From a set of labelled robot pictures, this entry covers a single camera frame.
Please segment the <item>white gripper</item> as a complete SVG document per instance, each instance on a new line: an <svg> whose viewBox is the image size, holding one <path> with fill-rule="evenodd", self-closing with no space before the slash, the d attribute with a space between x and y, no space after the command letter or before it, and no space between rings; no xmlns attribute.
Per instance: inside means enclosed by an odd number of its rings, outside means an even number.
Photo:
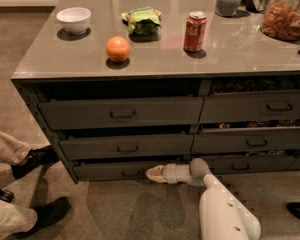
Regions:
<svg viewBox="0 0 300 240"><path fill-rule="evenodd" d="M168 184L176 184L176 183L187 183L190 184L192 182L192 175L190 173L190 167L187 164L178 165L178 164L167 164L157 165L152 167L146 171L147 178L156 183L164 183L164 180Z"/></svg>

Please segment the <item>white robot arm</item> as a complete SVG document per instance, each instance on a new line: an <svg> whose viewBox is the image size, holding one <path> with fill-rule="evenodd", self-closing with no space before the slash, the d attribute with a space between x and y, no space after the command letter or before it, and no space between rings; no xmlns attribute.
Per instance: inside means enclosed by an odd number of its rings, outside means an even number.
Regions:
<svg viewBox="0 0 300 240"><path fill-rule="evenodd" d="M158 165L146 171L157 183L186 183L204 186L199 200L199 222L202 240L259 240L259 220L217 179L208 164L200 158L189 165Z"/></svg>

